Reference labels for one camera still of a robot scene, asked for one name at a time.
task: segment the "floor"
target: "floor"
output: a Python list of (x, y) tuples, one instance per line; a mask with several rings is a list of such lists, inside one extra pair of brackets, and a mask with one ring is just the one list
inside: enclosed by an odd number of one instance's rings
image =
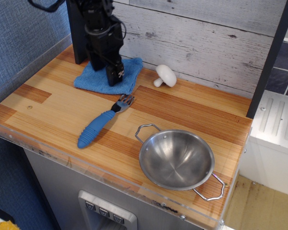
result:
[(288, 195), (239, 176), (225, 225), (234, 230), (288, 230)]

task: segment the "wooden countertop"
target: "wooden countertop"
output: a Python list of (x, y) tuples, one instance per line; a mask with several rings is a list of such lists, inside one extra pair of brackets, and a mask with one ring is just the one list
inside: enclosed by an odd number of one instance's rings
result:
[[(0, 135), (70, 167), (96, 166), (103, 171), (101, 177), (157, 203), (167, 197), (170, 208), (166, 211), (184, 214), (200, 225), (209, 223), (197, 218), (197, 212), (220, 220), (231, 186), (225, 188), (222, 199), (207, 202), (193, 190), (170, 191), (153, 184), (140, 168), (141, 143), (134, 134), (140, 125), (154, 123), (162, 130), (183, 129), (199, 135), (214, 153), (214, 172), (232, 185), (251, 127), (252, 120), (245, 117), (251, 101), (181, 79), (173, 88), (156, 88), (156, 72), (143, 69), (132, 106), (117, 114), (91, 145), (78, 149), (84, 127), (119, 98), (74, 88), (74, 79), (86, 65), (74, 63), (72, 46), (48, 63), (0, 104)], [(145, 140), (155, 132), (153, 127), (143, 128), (139, 137)], [(220, 188), (210, 178), (198, 190), (210, 197), (218, 196)]]

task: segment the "mushroom stem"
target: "mushroom stem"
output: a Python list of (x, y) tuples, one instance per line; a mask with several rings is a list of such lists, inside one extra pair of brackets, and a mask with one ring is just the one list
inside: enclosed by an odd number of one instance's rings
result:
[(160, 87), (160, 85), (163, 83), (161, 78), (158, 78), (156, 80), (154, 80), (154, 86), (156, 87)]

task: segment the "white mushroom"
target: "white mushroom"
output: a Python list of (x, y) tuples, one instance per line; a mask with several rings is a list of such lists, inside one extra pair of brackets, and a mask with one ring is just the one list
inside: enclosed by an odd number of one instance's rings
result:
[(156, 71), (159, 78), (154, 81), (154, 86), (160, 87), (163, 82), (169, 87), (173, 87), (176, 84), (176, 75), (170, 69), (170, 67), (166, 65), (159, 65), (156, 67)]

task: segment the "bowl handle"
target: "bowl handle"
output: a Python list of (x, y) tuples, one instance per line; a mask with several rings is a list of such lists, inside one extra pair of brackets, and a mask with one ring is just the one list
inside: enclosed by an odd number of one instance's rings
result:
[(222, 190), (221, 190), (221, 195), (218, 196), (218, 197), (212, 197), (212, 198), (206, 198), (204, 197), (202, 194), (200, 194), (195, 188), (193, 189), (194, 192), (196, 192), (202, 199), (204, 199), (205, 201), (210, 201), (210, 200), (218, 200), (218, 199), (221, 199), (223, 197), (223, 193), (224, 193), (224, 187), (225, 187), (225, 184), (224, 182), (217, 177), (217, 175), (215, 175), (214, 173), (212, 173), (212, 175), (218, 180), (220, 181), (220, 183), (222, 184)]
[(147, 127), (147, 126), (153, 126), (153, 127), (155, 127), (156, 129), (158, 129), (159, 131), (161, 131), (161, 129), (158, 128), (155, 124), (141, 125), (141, 126), (138, 128), (138, 131), (136, 131), (135, 137), (136, 137), (142, 144), (144, 144), (144, 141), (142, 141), (142, 140), (138, 137), (138, 134), (139, 134), (141, 128)]

